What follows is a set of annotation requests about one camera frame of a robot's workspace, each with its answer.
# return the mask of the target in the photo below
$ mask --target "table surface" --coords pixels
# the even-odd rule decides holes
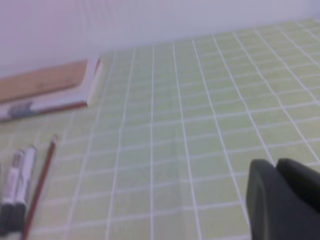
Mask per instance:
[[[0,125],[4,170],[16,148],[38,148],[32,189],[60,136],[30,240],[249,240],[252,159],[320,170],[315,19],[110,52],[102,62],[89,108]]]

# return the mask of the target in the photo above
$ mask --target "black object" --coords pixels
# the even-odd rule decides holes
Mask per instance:
[[[12,204],[1,205],[0,237],[5,237],[11,231],[11,216],[14,206]]]
[[[25,218],[26,205],[22,203],[16,203],[12,210],[10,232],[22,233],[25,229]]]
[[[31,110],[32,104],[32,101],[14,104],[10,106],[8,115],[11,119],[30,117],[32,115],[35,115],[35,112]]]
[[[320,240],[319,182],[318,173],[291,159],[276,168],[253,160],[246,193],[252,240]]]

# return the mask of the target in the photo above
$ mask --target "white wall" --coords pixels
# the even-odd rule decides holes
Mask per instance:
[[[313,14],[317,17],[320,18],[320,1],[319,0],[310,0],[311,1],[311,8]]]
[[[0,71],[311,16],[315,0],[4,0]]]

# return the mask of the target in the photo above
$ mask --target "marker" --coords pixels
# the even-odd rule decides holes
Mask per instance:
[[[36,161],[36,154],[37,149],[34,146],[28,147],[24,152],[23,167],[20,172],[16,195],[14,198],[14,207],[10,218],[11,232],[23,232],[25,228],[30,180]]]
[[[19,175],[24,163],[24,151],[18,149],[12,160],[6,179],[0,213],[0,236],[5,236],[11,231],[12,212],[14,209]]]

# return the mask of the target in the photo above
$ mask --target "label on marker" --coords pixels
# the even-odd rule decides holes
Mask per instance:
[[[24,152],[23,167],[21,169],[18,187],[14,199],[15,204],[27,204],[29,196],[29,185],[36,160],[37,150],[35,147],[29,147]]]
[[[4,187],[2,204],[14,204],[23,163],[24,151],[19,149],[13,156],[12,165],[9,169],[6,184]]]

